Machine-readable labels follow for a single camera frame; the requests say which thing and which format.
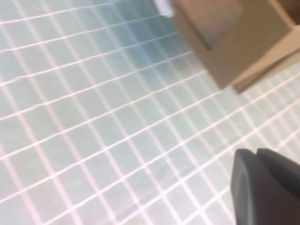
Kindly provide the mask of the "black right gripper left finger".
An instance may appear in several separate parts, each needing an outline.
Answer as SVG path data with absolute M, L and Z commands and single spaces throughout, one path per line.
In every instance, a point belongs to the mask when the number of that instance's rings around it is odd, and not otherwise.
M 254 183 L 257 180 L 257 159 L 253 152 L 235 152 L 231 179 L 231 194 L 238 225 L 256 225 Z

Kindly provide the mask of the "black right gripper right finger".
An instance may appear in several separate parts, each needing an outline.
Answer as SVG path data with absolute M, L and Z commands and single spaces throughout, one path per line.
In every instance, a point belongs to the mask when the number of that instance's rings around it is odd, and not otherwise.
M 251 224 L 298 225 L 300 165 L 269 149 L 259 149 L 251 157 Z

